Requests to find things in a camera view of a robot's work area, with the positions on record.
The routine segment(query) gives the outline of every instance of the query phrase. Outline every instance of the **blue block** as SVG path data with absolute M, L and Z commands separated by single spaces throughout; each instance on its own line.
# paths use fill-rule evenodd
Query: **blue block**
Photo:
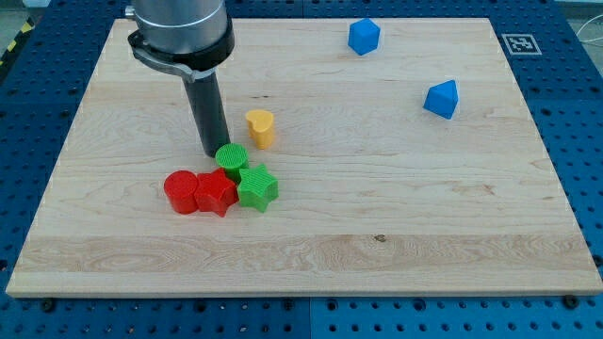
M 353 23 L 350 25 L 348 46 L 359 56 L 365 55 L 377 48 L 380 33 L 381 29 L 368 18 Z
M 423 108 L 450 120 L 458 103 L 459 93 L 456 82 L 449 80 L 430 88 Z

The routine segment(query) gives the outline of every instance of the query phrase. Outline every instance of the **red block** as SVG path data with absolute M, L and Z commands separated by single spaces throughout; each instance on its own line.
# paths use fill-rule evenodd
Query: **red block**
M 228 207 L 238 202 L 236 184 L 226 177 L 224 169 L 197 175 L 199 184 L 195 191 L 197 206 L 202 212 L 214 212 L 220 217 L 226 215 Z
M 166 179 L 163 190 L 170 200 L 171 208 L 181 214 L 195 212 L 197 202 L 195 191 L 197 190 L 197 177 L 188 170 L 178 170 Z

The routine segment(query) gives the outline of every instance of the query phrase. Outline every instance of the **wooden table surface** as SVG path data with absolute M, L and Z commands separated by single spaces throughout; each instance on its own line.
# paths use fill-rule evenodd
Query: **wooden table surface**
M 265 214 L 177 215 L 175 170 L 211 171 L 181 80 L 118 20 L 42 199 L 13 297 L 596 294 L 601 279 L 485 19 L 235 20 L 218 78 L 231 139 L 280 180 Z M 456 79 L 451 121 L 422 109 Z M 275 115 L 260 151 L 245 112 Z

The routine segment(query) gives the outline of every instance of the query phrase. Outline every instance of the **green star block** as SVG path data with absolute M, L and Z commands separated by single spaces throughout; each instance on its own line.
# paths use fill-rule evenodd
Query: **green star block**
M 264 213 L 268 204 L 279 197 L 279 182 L 261 164 L 255 169 L 242 169 L 241 184 L 236 191 L 243 207 L 254 207 Z
M 239 144 L 226 144 L 216 152 L 216 162 L 218 166 L 224 169 L 228 179 L 235 183 L 240 183 L 241 176 L 239 170 L 247 169 L 249 161 L 247 150 Z

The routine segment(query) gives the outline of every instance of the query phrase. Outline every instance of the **green star-shaped piece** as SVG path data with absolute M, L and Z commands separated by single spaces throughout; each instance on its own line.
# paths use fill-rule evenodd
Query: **green star-shaped piece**
M 254 207 L 264 213 L 268 204 L 279 197 L 279 182 L 273 177 L 266 165 L 255 169 L 241 169 L 241 183 L 236 189 L 243 207 Z

